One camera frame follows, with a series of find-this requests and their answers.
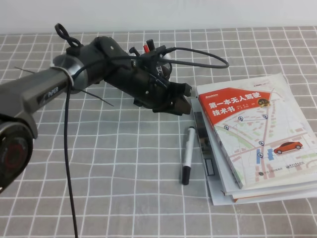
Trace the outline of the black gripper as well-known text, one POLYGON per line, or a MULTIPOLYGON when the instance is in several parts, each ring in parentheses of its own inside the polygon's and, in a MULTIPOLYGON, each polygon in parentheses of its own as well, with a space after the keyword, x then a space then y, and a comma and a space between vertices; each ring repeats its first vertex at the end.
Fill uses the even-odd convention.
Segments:
POLYGON ((182 96, 191 97, 192 87, 169 82, 155 67, 151 68, 153 64, 147 60, 109 58, 104 63, 104 80, 133 97, 136 105, 154 113, 189 115, 191 104, 182 96))

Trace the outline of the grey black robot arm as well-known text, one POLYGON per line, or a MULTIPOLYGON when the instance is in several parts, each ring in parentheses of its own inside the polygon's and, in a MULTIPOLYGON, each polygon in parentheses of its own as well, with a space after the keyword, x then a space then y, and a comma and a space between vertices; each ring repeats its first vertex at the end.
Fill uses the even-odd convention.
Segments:
POLYGON ((38 131, 33 114, 61 93, 78 93, 105 81, 155 113, 187 115, 191 87, 169 81, 169 49, 151 47, 131 59, 110 37, 88 45, 76 43, 53 60, 53 66, 0 87, 0 188, 6 189, 29 163, 38 131))

